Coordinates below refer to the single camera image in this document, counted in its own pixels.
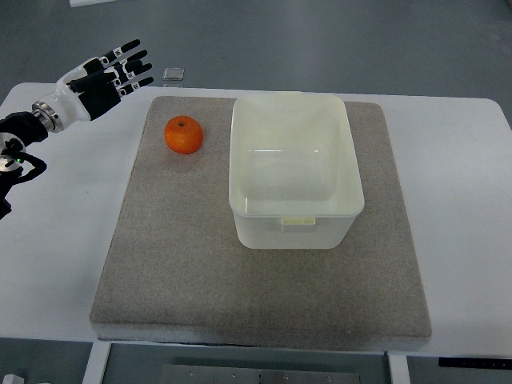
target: plastic storage container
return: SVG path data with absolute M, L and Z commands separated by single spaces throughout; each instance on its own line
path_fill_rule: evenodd
M 255 94 L 234 104 L 229 199 L 249 248 L 333 248 L 364 207 L 345 104 Z

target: robotic hand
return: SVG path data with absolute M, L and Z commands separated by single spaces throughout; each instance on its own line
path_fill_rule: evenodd
M 48 132 L 61 132 L 76 121 L 92 121 L 120 103 L 122 98 L 153 78 L 136 77 L 151 68 L 142 64 L 147 55 L 142 50 L 124 58 L 140 44 L 134 40 L 100 58 L 91 58 L 62 76 L 55 92 L 32 105 L 32 112 L 17 112 L 0 120 L 0 219 L 10 212 L 5 200 L 12 185 L 29 181 L 46 168 L 40 159 L 26 153 L 33 142 L 41 142 Z M 22 162 L 27 160 L 36 171 L 22 176 Z

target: gray felt mat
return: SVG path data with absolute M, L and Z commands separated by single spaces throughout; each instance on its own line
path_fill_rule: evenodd
M 101 339 L 411 349 L 430 320 L 380 106 L 347 102 L 365 209 L 332 250 L 250 250 L 228 201 L 233 99 L 151 105 L 94 305 Z M 166 147 L 173 116 L 205 131 L 192 155 Z

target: gray floor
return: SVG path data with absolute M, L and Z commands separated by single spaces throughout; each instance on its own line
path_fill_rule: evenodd
M 506 0 L 2 2 L 0 101 L 135 38 L 156 86 L 177 66 L 185 87 L 490 98 L 512 123 Z M 413 383 L 438 382 L 424 367 Z

